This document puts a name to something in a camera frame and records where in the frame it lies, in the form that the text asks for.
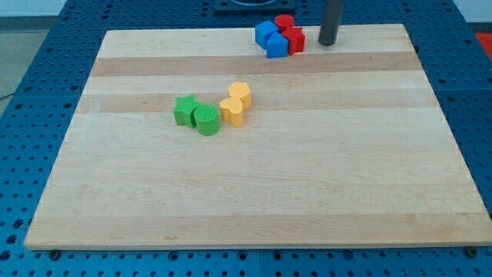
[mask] blue pegboard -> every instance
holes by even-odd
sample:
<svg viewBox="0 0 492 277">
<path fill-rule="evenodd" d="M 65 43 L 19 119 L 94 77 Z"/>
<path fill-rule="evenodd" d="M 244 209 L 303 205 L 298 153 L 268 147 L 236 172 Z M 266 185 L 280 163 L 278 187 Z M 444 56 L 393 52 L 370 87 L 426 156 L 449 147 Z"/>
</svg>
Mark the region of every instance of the blue pegboard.
<svg viewBox="0 0 492 277">
<path fill-rule="evenodd" d="M 208 0 L 68 0 L 0 119 L 0 276 L 492 275 L 492 248 L 31 252 L 22 241 L 109 29 L 252 27 L 270 12 L 213 15 Z M 324 0 L 298 0 L 317 25 Z M 489 212 L 492 74 L 451 0 L 347 0 L 343 24 L 404 23 Z"/>
</svg>

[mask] blue block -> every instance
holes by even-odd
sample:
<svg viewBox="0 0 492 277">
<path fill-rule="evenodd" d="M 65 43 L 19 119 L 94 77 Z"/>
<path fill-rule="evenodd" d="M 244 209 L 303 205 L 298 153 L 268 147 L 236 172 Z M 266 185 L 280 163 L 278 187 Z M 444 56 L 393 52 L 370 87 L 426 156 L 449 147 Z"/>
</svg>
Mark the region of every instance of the blue block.
<svg viewBox="0 0 492 277">
<path fill-rule="evenodd" d="M 267 58 L 281 58 L 288 54 L 289 42 L 278 32 L 273 32 L 267 41 Z"/>
<path fill-rule="evenodd" d="M 273 32 L 278 32 L 278 27 L 273 22 L 269 20 L 262 22 L 254 27 L 254 40 L 263 49 L 266 49 L 267 41 Z"/>
</svg>

